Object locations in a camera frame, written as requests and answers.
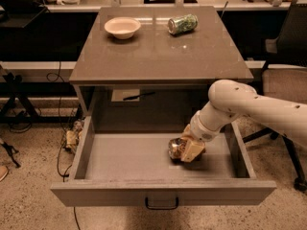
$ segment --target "tripod leg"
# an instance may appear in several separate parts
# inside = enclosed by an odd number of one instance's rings
[[[16,167],[19,168],[20,164],[13,158],[12,154],[12,152],[18,153],[19,151],[15,147],[8,145],[1,138],[0,138],[0,145],[7,151],[9,157],[11,158],[12,162],[16,165]]]

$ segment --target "metal object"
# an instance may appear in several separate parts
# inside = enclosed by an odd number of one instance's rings
[[[198,18],[193,14],[171,18],[168,23],[171,35],[182,34],[194,30],[198,26]]]
[[[169,142],[169,155],[172,159],[180,159],[184,153],[186,140],[181,138],[172,139]]]

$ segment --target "chair leg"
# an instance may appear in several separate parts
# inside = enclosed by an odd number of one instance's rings
[[[307,190],[307,182],[305,178],[304,170],[301,167],[299,157],[297,155],[294,143],[286,137],[283,137],[286,144],[288,153],[291,157],[291,160],[295,166],[296,174],[298,178],[295,180],[295,189],[305,192]]]
[[[272,133],[272,130],[269,127],[265,127],[264,129],[259,130],[258,132],[255,132],[253,134],[250,134],[249,136],[243,138],[243,142],[250,142],[252,140],[255,140],[257,138],[260,138],[264,135]]]

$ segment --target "terrazzo floor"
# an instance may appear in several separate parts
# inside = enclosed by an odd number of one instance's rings
[[[238,120],[243,136],[259,128],[246,118]],[[4,149],[0,164],[9,174],[0,182],[0,229],[78,229],[74,208],[65,207],[50,191],[52,182],[72,164],[74,154],[60,149],[60,124],[33,124],[26,132],[0,125],[0,136],[19,153],[16,168]],[[273,180],[277,188],[256,206],[181,206],[172,211],[145,207],[76,207],[79,227],[89,229],[306,229],[307,195],[293,188],[295,170],[281,138],[268,136],[247,143],[248,155],[260,180]],[[298,149],[307,171],[307,151]]]

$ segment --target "white bowl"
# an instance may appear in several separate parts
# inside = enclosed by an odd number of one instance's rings
[[[141,23],[129,17],[117,17],[107,21],[105,30],[118,39],[131,38],[139,30]]]

